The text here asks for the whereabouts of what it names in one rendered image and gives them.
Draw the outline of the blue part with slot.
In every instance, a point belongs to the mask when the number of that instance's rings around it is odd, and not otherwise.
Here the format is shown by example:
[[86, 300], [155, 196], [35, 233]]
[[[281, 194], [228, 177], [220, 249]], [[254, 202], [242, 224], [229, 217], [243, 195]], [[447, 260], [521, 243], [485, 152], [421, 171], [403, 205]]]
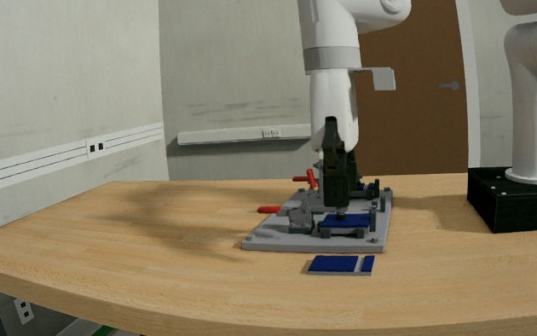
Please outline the blue part with slot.
[[374, 256], [316, 255], [308, 268], [308, 275], [371, 276]]

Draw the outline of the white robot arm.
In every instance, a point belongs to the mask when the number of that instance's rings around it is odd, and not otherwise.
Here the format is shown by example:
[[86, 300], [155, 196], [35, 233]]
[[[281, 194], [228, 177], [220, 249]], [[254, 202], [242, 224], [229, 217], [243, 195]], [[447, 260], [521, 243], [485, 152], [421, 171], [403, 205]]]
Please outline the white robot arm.
[[[499, 0], [507, 14], [537, 14], [537, 0]], [[395, 90], [389, 67], [361, 67], [358, 34], [402, 23], [411, 0], [297, 0], [304, 71], [372, 71], [375, 90]], [[357, 26], [357, 28], [356, 28]], [[512, 168], [505, 177], [537, 185], [537, 20], [512, 26], [504, 38], [511, 74]]]

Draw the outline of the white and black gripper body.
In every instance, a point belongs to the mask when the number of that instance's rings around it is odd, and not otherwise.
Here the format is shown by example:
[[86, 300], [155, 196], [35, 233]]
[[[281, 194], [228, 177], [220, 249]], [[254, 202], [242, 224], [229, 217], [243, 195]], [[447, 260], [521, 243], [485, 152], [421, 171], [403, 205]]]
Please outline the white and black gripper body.
[[305, 71], [310, 75], [311, 147], [316, 154], [322, 151], [327, 116], [338, 120], [336, 148], [345, 148], [348, 153], [358, 142], [354, 72], [362, 73], [347, 68]]

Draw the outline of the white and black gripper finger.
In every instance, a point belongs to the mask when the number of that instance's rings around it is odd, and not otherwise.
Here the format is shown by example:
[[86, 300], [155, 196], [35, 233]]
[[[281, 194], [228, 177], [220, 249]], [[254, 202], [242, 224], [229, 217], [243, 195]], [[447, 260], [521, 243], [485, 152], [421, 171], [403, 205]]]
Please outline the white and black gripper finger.
[[[337, 133], [337, 118], [327, 116], [322, 146], [325, 207], [349, 206], [349, 174], [346, 175], [347, 153], [345, 152], [345, 148], [336, 149]], [[341, 156], [341, 159], [339, 156]]]
[[357, 167], [355, 161], [355, 147], [347, 153], [346, 175], [349, 174], [349, 191], [357, 189]]

